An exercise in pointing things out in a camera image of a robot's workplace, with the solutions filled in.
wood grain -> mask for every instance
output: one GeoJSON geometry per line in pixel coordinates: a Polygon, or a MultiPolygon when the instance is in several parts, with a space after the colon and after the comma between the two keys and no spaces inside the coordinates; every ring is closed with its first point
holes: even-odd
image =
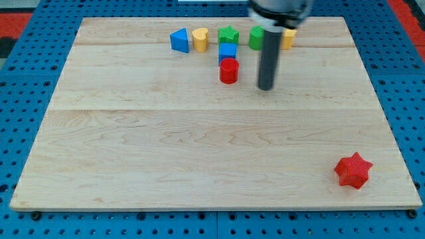
{"type": "Polygon", "coordinates": [[[342,18],[310,18],[256,88],[250,19],[84,19],[11,201],[20,211],[382,210],[422,205],[342,18]],[[239,81],[216,34],[240,31],[239,81]],[[206,53],[169,46],[210,30],[206,53]],[[374,163],[361,189],[333,171],[374,163]]]}

blue cube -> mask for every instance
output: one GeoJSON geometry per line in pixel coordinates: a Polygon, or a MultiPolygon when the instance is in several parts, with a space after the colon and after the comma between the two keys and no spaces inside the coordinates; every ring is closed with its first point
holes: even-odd
{"type": "Polygon", "coordinates": [[[220,66],[220,62],[224,58],[236,59],[237,49],[238,45],[235,43],[220,43],[220,46],[218,47],[218,65],[220,66]]]}
{"type": "Polygon", "coordinates": [[[181,52],[189,53],[189,40],[186,28],[180,29],[170,35],[171,48],[181,52]]]}

blue pegboard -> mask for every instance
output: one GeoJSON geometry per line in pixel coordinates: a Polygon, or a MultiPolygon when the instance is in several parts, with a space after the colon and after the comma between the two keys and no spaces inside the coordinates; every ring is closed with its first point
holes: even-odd
{"type": "MultiPolygon", "coordinates": [[[[0,238],[420,238],[425,211],[18,213],[9,208],[83,17],[245,17],[245,4],[42,0],[0,71],[0,238]]],[[[425,66],[386,1],[316,0],[343,16],[424,199],[425,66]]]]}

toy block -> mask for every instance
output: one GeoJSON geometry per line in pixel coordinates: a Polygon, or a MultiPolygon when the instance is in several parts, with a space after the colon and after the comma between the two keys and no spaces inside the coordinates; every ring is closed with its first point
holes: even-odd
{"type": "Polygon", "coordinates": [[[263,47],[264,30],[261,26],[255,26],[251,28],[250,40],[248,46],[252,50],[261,50],[263,47]]]}
{"type": "Polygon", "coordinates": [[[189,40],[186,28],[170,34],[171,49],[189,53],[189,40]]]}
{"type": "Polygon", "coordinates": [[[220,43],[218,48],[218,65],[224,58],[236,58],[238,45],[234,43],[220,43]]]}
{"type": "Polygon", "coordinates": [[[218,29],[218,43],[239,43],[239,32],[233,29],[232,26],[218,29]]]}
{"type": "Polygon", "coordinates": [[[193,48],[197,52],[206,52],[208,47],[208,29],[201,27],[192,31],[193,48]]]}
{"type": "Polygon", "coordinates": [[[372,166],[356,152],[351,157],[342,158],[334,170],[339,176],[340,186],[350,185],[360,189],[369,179],[368,171],[372,166]]]}
{"type": "Polygon", "coordinates": [[[220,80],[233,84],[238,80],[239,62],[235,58],[224,58],[220,63],[220,80]]]}
{"type": "Polygon", "coordinates": [[[284,35],[282,37],[282,49],[289,50],[291,49],[292,45],[294,44],[295,34],[297,33],[297,30],[291,30],[286,29],[284,31],[284,35]]]}

red star block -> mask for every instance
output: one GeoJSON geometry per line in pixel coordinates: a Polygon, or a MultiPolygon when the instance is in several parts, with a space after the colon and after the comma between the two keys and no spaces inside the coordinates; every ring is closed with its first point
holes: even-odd
{"type": "Polygon", "coordinates": [[[372,166],[357,152],[351,157],[342,158],[334,168],[339,176],[339,186],[351,185],[360,189],[369,179],[367,172],[372,166]]]}

